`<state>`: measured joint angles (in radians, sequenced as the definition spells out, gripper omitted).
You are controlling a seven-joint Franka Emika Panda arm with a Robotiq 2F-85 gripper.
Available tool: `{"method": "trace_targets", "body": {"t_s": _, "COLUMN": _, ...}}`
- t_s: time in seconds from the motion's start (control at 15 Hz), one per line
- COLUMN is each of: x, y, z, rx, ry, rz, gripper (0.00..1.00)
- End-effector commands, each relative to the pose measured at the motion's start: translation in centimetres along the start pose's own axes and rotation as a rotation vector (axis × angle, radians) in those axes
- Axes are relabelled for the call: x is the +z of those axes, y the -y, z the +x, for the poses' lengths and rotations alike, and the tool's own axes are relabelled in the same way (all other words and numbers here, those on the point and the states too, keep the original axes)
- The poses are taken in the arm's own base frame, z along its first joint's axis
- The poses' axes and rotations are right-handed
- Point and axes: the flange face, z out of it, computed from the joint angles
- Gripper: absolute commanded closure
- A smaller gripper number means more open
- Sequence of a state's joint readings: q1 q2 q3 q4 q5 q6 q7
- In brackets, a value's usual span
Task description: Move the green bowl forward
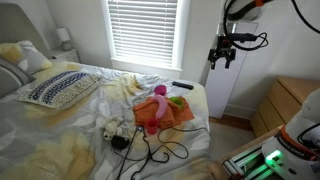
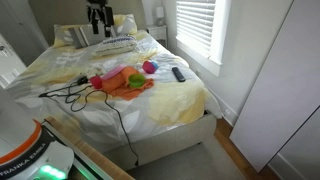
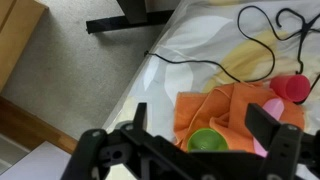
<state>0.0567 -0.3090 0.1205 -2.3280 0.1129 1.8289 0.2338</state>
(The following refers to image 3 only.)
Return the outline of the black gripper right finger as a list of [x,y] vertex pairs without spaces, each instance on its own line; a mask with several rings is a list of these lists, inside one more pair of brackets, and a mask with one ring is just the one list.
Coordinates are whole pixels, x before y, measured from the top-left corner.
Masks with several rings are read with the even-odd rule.
[[248,104],[245,125],[265,150],[269,149],[280,128],[280,123],[256,103]]

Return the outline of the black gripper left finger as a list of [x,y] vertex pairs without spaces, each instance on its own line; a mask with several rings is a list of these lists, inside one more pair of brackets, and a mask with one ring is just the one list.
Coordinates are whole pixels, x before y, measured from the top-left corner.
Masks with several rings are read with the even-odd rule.
[[133,127],[135,129],[145,130],[147,128],[147,104],[139,103],[133,119]]

